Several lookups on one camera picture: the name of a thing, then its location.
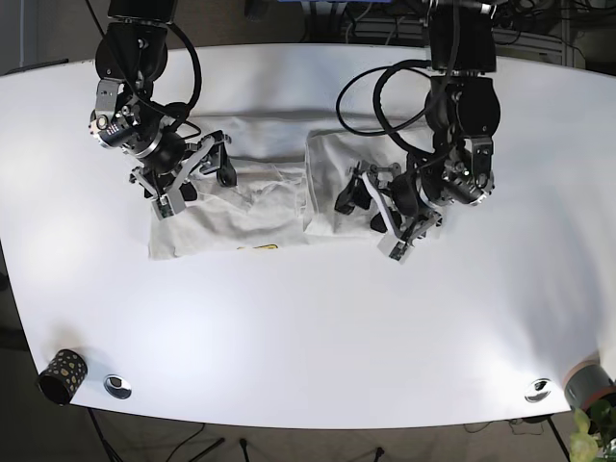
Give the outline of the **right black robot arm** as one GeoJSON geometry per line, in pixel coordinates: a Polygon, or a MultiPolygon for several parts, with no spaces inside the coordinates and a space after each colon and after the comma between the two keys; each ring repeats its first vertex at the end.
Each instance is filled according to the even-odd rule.
{"type": "Polygon", "coordinates": [[[203,134],[189,120],[202,91],[202,71],[195,47],[174,21],[176,7],[174,1],[111,2],[94,60],[99,82],[90,134],[102,147],[136,160],[129,181],[141,186],[158,219],[196,201],[193,181],[199,175],[215,175],[224,188],[237,184],[226,149],[230,137],[203,134]],[[153,92],[167,66],[169,33],[189,53],[193,87],[188,101],[162,105],[153,92]]]}

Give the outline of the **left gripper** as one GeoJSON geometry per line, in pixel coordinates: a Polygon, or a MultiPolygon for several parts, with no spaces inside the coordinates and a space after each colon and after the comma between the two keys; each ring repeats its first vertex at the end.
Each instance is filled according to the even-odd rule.
{"type": "Polygon", "coordinates": [[[420,199],[412,176],[402,172],[397,163],[387,167],[357,163],[349,170],[349,182],[338,195],[334,210],[348,216],[356,208],[369,210],[372,205],[377,214],[370,227],[382,235],[378,249],[400,264],[410,256],[416,241],[443,224],[439,210],[420,199]]]}

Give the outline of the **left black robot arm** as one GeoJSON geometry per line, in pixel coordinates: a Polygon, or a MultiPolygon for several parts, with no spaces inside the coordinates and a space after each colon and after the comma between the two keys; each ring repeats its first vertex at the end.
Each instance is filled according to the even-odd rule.
{"type": "Polygon", "coordinates": [[[429,1],[425,7],[430,57],[380,67],[372,108],[380,127],[406,154],[406,166],[359,162],[339,193],[336,212],[376,206],[371,228],[382,234],[380,251],[403,262],[415,241],[443,223],[453,202],[480,204],[492,193],[493,137],[501,104],[491,74],[497,70],[494,1],[429,1]],[[430,89],[424,107],[398,126],[385,116],[382,93],[399,72],[424,75],[430,89]]]}

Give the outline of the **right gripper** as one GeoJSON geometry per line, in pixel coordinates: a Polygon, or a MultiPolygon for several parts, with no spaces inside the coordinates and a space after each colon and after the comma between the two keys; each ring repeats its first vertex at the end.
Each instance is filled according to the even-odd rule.
{"type": "Polygon", "coordinates": [[[221,187],[237,186],[237,172],[227,153],[231,142],[222,131],[197,142],[182,141],[175,133],[161,135],[142,165],[132,169],[130,182],[143,188],[157,219],[174,217],[198,199],[193,185],[198,176],[214,174],[221,187]]]}

